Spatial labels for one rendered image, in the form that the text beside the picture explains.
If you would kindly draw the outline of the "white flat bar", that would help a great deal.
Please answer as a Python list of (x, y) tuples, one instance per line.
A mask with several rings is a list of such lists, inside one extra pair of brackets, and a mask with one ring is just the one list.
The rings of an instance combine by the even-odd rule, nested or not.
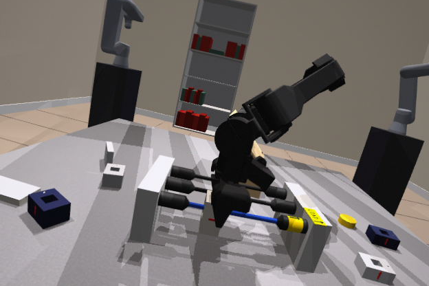
[(41, 188), (18, 180), (0, 176), (0, 201), (16, 206), (28, 202), (28, 195), (41, 191)]

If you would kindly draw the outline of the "yellow short cylinder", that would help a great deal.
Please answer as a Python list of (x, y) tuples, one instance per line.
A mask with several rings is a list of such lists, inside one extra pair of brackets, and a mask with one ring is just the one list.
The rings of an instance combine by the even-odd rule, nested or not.
[(349, 215), (341, 214), (339, 216), (338, 222), (347, 228), (354, 229), (356, 225), (356, 220), (353, 217), (350, 217)]

